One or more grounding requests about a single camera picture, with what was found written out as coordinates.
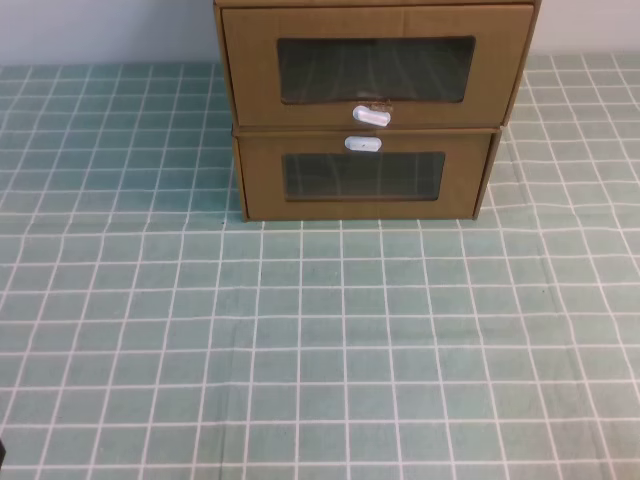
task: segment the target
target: stacked drawers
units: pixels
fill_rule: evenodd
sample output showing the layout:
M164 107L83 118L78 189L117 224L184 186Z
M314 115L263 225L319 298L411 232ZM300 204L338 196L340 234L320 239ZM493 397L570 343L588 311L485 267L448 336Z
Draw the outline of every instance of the stacked drawers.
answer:
M477 216L539 2L215 9L247 220Z

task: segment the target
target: table surface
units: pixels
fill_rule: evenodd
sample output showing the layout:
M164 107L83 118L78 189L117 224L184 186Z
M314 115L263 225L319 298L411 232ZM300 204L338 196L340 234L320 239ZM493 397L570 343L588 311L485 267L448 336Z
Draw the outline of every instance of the table surface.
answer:
M2 479L637 478L639 101L532 57L477 221L245 224L218 65L3 68Z

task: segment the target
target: drawer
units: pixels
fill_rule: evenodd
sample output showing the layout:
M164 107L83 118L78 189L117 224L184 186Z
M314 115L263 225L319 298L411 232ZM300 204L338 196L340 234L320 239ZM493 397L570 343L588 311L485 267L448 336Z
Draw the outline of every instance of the drawer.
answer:
M447 132L242 134L236 161L246 214L250 220L471 218L495 134ZM366 140L347 141L354 137ZM353 151L351 143L379 150Z
M533 5L223 9L240 127L498 127Z

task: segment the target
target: cardboard drawer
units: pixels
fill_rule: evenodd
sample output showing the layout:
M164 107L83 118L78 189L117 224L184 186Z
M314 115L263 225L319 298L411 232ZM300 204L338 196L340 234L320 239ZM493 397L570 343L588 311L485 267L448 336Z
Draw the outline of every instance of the cardboard drawer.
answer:
M533 5L222 9L237 124L498 127L506 117Z
M245 213L249 220L471 218L497 133L242 134L235 140ZM347 137L381 146L352 151Z

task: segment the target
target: drawer front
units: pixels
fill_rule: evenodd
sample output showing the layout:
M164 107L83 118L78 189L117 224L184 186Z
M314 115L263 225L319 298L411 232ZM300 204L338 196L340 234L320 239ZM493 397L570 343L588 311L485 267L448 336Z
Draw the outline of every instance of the drawer front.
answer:
M389 128L497 127L533 8L223 10L238 123L363 128L365 107Z
M491 133L305 132L238 140L251 220L470 218Z

